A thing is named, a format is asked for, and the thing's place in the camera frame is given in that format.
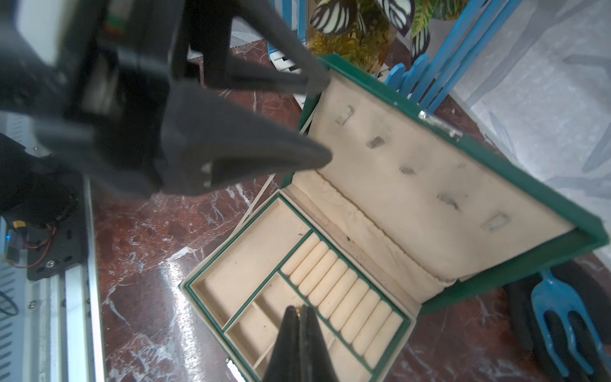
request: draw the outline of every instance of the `blue plastic rake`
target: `blue plastic rake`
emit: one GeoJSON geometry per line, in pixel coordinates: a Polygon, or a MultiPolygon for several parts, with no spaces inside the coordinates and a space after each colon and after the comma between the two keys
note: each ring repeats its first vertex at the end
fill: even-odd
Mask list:
{"type": "Polygon", "coordinates": [[[534,289],[531,294],[533,310],[535,311],[535,317],[543,339],[545,340],[545,346],[547,353],[552,358],[554,364],[560,371],[563,377],[569,376],[569,370],[566,368],[556,350],[554,349],[554,343],[552,341],[552,335],[549,332],[547,323],[545,322],[545,312],[551,310],[555,312],[562,321],[562,326],[565,329],[566,339],[568,341],[568,350],[573,358],[579,363],[583,370],[588,374],[594,374],[594,368],[582,357],[577,351],[577,340],[575,339],[575,333],[573,327],[569,322],[569,312],[573,311],[581,316],[584,320],[592,339],[594,340],[596,352],[599,357],[607,364],[607,367],[611,369],[611,359],[605,353],[605,349],[602,347],[601,338],[596,332],[596,328],[592,323],[592,319],[588,315],[588,311],[585,308],[584,302],[575,289],[569,284],[558,280],[552,274],[551,270],[546,269],[540,272],[543,281],[541,281],[534,289]]]}

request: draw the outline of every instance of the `black cable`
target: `black cable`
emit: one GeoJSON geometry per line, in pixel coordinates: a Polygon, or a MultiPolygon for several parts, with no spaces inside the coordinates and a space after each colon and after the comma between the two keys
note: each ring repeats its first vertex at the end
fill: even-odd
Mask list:
{"type": "Polygon", "coordinates": [[[2,309],[0,307],[0,313],[4,313],[4,314],[12,316],[12,317],[14,317],[14,316],[19,314],[19,308],[17,308],[17,304],[15,304],[15,302],[10,297],[8,297],[4,292],[2,292],[1,290],[0,290],[0,297],[4,298],[9,304],[11,304],[11,306],[15,310],[15,313],[11,313],[11,312],[9,312],[7,310],[4,310],[4,309],[2,309]]]}

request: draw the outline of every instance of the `gray fabric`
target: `gray fabric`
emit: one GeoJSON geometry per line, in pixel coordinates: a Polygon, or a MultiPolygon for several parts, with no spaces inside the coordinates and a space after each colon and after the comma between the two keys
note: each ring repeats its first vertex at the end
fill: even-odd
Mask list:
{"type": "Polygon", "coordinates": [[[230,47],[248,44],[261,40],[261,36],[241,18],[236,18],[231,25],[230,47]]]}
{"type": "Polygon", "coordinates": [[[609,0],[525,0],[452,93],[503,153],[608,230],[609,20],[609,0]]]}

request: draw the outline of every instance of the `red marble surface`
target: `red marble surface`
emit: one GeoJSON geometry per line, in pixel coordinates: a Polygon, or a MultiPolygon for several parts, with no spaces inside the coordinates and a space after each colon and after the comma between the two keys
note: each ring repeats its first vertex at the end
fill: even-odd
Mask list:
{"type": "MultiPolygon", "coordinates": [[[[235,50],[271,66],[264,43],[235,50]]],[[[225,90],[228,100],[296,128],[291,96],[225,90]]],[[[453,101],[438,114],[475,136],[453,101]]],[[[266,177],[199,196],[148,201],[95,198],[95,230],[108,381],[233,381],[227,355],[178,290],[183,278],[232,232],[266,177]]],[[[267,193],[278,187],[279,178],[267,193]]],[[[592,255],[579,263],[611,291],[609,272],[592,255]]],[[[507,298],[495,290],[420,317],[387,381],[546,381],[518,347],[507,298]]]]}

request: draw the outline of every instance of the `blue fence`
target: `blue fence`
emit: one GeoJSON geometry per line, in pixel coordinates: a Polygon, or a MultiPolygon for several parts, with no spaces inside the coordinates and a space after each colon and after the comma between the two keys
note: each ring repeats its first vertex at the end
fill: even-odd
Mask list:
{"type": "Polygon", "coordinates": [[[433,61],[424,54],[408,72],[405,65],[398,64],[384,83],[419,103],[426,112],[435,112],[521,2],[492,0],[482,10],[486,0],[471,0],[433,61]]]}
{"type": "MultiPolygon", "coordinates": [[[[306,41],[306,27],[307,27],[307,0],[296,0],[297,2],[297,30],[293,31],[297,33],[297,37],[301,42],[306,41]]],[[[276,6],[275,0],[271,0],[271,3],[276,6]]],[[[282,0],[282,19],[284,22],[292,28],[293,25],[293,0],[282,0]]],[[[272,44],[268,44],[268,52],[272,54],[277,51],[272,44]]]]}

